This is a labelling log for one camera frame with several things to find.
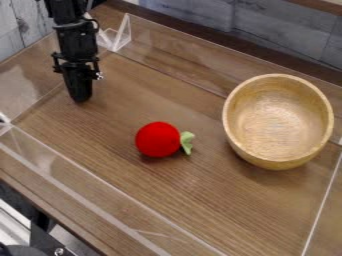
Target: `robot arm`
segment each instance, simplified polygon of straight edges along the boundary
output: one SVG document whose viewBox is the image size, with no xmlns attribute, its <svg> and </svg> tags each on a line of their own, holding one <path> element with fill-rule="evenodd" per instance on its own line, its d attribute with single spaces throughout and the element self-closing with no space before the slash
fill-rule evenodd
<svg viewBox="0 0 342 256">
<path fill-rule="evenodd" d="M 92 96 L 92 80 L 102 79 L 96 33 L 99 23 L 84 18 L 87 0 L 44 0 L 53 18 L 60 53 L 53 52 L 55 72 L 61 73 L 69 96 L 84 102 Z"/>
</svg>

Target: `wooden table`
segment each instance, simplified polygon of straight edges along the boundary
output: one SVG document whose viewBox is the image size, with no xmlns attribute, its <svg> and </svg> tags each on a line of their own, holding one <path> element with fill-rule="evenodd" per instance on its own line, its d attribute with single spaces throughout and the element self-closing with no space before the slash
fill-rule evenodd
<svg viewBox="0 0 342 256">
<path fill-rule="evenodd" d="M 93 16 L 118 27 L 123 13 L 110 3 Z M 131 23 L 134 41 L 119 54 L 102 50 L 106 79 L 81 105 L 51 72 L 53 36 L 1 63 L 12 119 L 0 127 L 1 179 L 106 255 L 301 255 L 338 170 L 341 87 L 139 17 Z M 266 73 L 310 80 L 335 111 L 321 155 L 283 172 L 236 157 L 220 122 L 230 91 Z M 196 134 L 191 157 L 138 153 L 135 133 L 158 120 Z M 338 217 L 310 255 L 337 253 L 342 230 L 326 227 Z"/>
</svg>

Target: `wooden bowl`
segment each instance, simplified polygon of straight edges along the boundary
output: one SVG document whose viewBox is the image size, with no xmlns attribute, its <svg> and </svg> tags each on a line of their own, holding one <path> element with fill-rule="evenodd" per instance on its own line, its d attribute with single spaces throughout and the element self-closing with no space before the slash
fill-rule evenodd
<svg viewBox="0 0 342 256">
<path fill-rule="evenodd" d="M 319 89 L 283 74 L 262 75 L 231 92 L 223 108 L 230 145 L 251 164 L 286 170 L 319 153 L 331 136 L 334 115 Z"/>
</svg>

